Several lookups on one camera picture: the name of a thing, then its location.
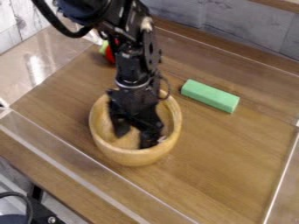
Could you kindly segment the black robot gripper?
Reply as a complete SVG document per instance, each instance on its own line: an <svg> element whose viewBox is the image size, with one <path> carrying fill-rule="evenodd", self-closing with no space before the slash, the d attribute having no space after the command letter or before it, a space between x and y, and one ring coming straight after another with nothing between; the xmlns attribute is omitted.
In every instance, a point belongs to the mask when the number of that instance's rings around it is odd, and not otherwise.
<svg viewBox="0 0 299 224"><path fill-rule="evenodd" d="M141 149L156 146L162 136L164 124L156 106L169 94L160 96L160 80L160 77L150 78L149 82L138 87L118 87L106 91L108 115L114 135L120 138L130 127L140 129Z"/></svg>

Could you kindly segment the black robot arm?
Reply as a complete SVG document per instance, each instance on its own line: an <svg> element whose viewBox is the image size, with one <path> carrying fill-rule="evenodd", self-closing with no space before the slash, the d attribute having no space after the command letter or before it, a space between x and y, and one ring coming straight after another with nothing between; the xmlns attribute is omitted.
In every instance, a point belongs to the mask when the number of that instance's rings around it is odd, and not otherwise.
<svg viewBox="0 0 299 224"><path fill-rule="evenodd" d="M164 123L156 113L160 96L161 50L154 22L140 0L53 0L58 12L81 25L70 31L43 0L31 0L39 13L66 37L77 39L90 30L108 42L116 60L116 88L106 91L114 135L136 128L141 149L157 145Z"/></svg>

